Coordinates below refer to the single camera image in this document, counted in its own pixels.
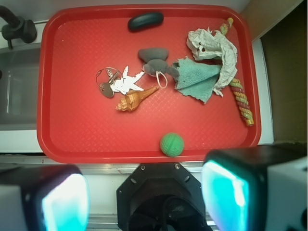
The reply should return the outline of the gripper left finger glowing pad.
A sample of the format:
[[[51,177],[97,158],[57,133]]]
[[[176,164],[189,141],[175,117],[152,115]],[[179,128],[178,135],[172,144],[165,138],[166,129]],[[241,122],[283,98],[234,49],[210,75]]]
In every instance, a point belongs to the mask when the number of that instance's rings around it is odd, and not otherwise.
[[[2,167],[2,231],[84,231],[90,213],[86,178],[75,165]]]

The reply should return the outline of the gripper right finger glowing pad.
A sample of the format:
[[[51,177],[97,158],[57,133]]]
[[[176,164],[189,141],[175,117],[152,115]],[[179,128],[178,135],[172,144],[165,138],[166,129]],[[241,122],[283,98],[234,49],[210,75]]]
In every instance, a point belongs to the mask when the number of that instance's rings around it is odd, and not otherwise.
[[[259,145],[210,151],[201,174],[205,207],[221,231],[305,231],[308,149]]]

